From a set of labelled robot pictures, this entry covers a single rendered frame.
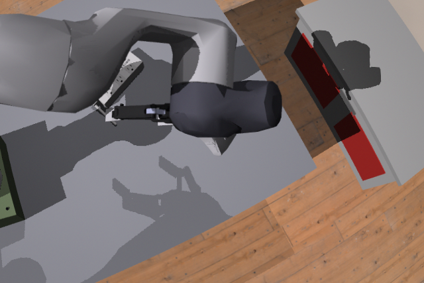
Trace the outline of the grey power strip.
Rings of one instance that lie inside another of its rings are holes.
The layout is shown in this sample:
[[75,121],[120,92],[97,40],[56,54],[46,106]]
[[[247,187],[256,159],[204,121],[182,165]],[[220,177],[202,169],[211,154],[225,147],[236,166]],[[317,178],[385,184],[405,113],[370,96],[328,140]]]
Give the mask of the grey power strip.
[[98,107],[97,104],[101,102],[106,108],[108,108],[108,106],[112,104],[117,96],[127,87],[127,85],[143,69],[143,67],[143,61],[137,58],[133,53],[129,52],[110,90],[106,92],[96,103],[94,103],[93,106],[106,116],[106,113]]

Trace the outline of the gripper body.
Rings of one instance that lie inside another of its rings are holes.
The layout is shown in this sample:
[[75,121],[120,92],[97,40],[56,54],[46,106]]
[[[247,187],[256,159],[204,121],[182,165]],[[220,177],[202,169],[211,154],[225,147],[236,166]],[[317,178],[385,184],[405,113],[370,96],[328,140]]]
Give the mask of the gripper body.
[[[158,115],[159,119],[170,119],[170,106],[167,107],[160,107],[159,109],[165,109],[165,114],[164,115]],[[171,119],[170,119],[171,120]],[[174,124],[173,126],[179,130]],[[179,130],[180,131],[180,130]]]

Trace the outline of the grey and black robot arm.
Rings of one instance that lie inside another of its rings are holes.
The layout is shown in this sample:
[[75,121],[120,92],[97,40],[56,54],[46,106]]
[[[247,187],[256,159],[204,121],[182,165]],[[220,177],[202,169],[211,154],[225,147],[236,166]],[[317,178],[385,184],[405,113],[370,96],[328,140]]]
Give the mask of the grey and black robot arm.
[[170,118],[215,156],[237,134],[280,122],[273,81],[233,83],[237,35],[226,23],[128,8],[106,7],[76,22],[0,14],[0,104],[61,113],[90,107],[137,40],[171,46]]

